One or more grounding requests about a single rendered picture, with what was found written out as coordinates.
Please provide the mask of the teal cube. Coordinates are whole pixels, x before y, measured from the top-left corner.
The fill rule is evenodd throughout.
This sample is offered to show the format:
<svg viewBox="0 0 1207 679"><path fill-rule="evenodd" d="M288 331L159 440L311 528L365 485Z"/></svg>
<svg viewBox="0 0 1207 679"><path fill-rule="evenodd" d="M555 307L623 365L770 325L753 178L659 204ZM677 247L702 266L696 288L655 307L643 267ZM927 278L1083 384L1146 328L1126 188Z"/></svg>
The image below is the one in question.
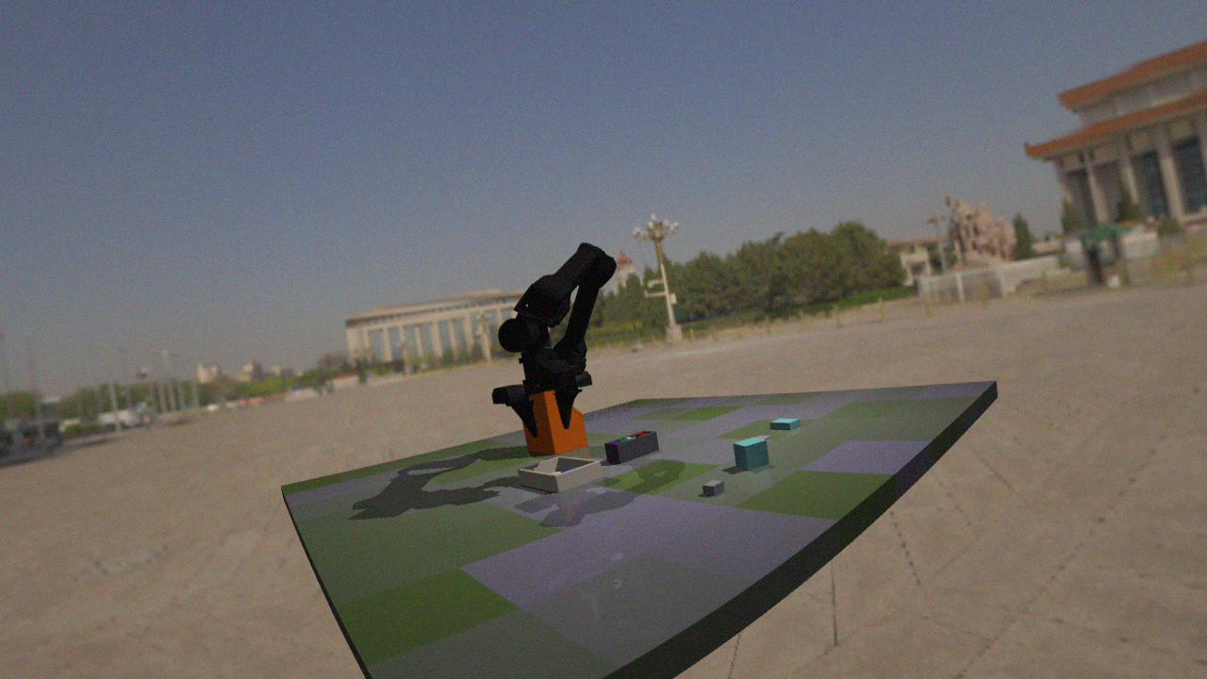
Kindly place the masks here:
<svg viewBox="0 0 1207 679"><path fill-rule="evenodd" d="M744 470L766 467L770 461L766 441L758 438L734 443L734 452L736 452L736 467Z"/></svg>

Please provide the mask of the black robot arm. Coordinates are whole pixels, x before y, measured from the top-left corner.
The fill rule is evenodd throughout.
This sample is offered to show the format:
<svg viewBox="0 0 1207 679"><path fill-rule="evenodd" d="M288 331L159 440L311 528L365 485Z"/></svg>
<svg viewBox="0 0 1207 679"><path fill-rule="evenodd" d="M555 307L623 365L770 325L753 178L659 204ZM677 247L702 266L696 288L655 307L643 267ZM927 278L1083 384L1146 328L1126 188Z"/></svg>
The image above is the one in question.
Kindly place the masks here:
<svg viewBox="0 0 1207 679"><path fill-rule="evenodd" d="M511 353L552 347L549 328L560 324L570 312L568 330L552 349L552 359L536 357L535 384L548 384L554 392L576 384L576 375L587 368L585 333L597 291L616 274L616 258L590 242L579 246L559 271L541 276L521 295L513 310L517 318L505 321L498 328L498 343ZM577 289L570 311L570 293ZM527 306L529 304L529 306Z"/></svg>

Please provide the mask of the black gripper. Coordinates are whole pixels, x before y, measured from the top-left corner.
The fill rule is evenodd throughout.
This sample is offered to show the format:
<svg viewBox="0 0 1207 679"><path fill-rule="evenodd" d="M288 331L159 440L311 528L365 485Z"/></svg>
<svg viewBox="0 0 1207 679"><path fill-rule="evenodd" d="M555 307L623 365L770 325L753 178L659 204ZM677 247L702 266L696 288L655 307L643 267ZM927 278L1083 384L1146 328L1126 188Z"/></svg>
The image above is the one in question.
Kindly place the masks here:
<svg viewBox="0 0 1207 679"><path fill-rule="evenodd" d="M525 381L521 381L521 384L527 384L527 386L523 386L521 384L511 384L511 386L500 387L492 391L494 404L512 406L514 411L519 414L519 417L521 417L525 422L529 431L531 431L533 438L537 438L537 425L532 412L533 400L529 400L529 396L535 394L535 392L547 392L552 390L548 384L540 384L540 387L535 388L537 387L533 377L535 361L538 356L542 356L542 361L552 359L552 355L554 353L552 353L552 347L521 352L519 364L524 364L525 374ZM562 390L554 393L556 408L559 408L559 414L565 429L568 429L570 425L570 409L572 408L578 392L582 392L582 390L578 388L590 386L590 384L591 375L584 371L576 375L576 384L573 384L573 386L568 385L567 387L562 387Z"/></svg>

